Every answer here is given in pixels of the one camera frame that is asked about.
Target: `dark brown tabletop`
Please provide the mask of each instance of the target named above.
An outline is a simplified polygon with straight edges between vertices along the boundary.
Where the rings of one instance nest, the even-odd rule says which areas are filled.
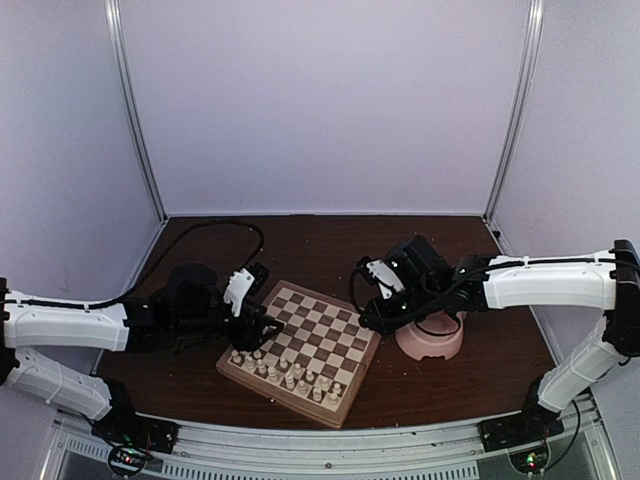
[[[184,228],[202,220],[172,219],[154,255]],[[415,232],[427,237],[451,264],[468,254],[498,253],[484,223],[475,217],[287,216],[243,220],[256,223],[267,239],[256,260],[271,270],[271,277],[257,300],[284,279],[348,301],[349,273],[360,257],[379,258]],[[244,262],[254,245],[251,232],[239,227],[194,231],[138,293],[148,294],[161,287],[172,267],[188,262],[211,266],[221,277],[220,286],[224,286],[224,277]],[[359,285],[361,303],[375,294],[364,282]],[[227,346],[220,340],[181,355],[107,353],[99,373],[124,382],[142,413],[238,427],[324,428],[218,374],[215,364]],[[529,383],[552,366],[528,308],[470,314],[462,349],[446,362],[416,362],[404,355],[389,336],[383,339],[343,428],[421,425],[517,410]]]

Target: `white backdrop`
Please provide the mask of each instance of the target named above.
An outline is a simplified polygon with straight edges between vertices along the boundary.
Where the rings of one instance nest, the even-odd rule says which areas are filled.
[[[157,230],[102,0],[0,8],[0,276],[34,295],[121,293]],[[87,370],[95,352],[57,349]],[[0,387],[0,476],[35,478],[55,409]]]
[[[547,2],[522,135],[497,222],[520,255],[589,253],[628,238],[640,247],[640,4]],[[542,309],[568,354],[599,312]],[[594,388],[624,478],[640,472],[640,369]]]
[[[122,2],[168,213],[481,213],[528,4]]]

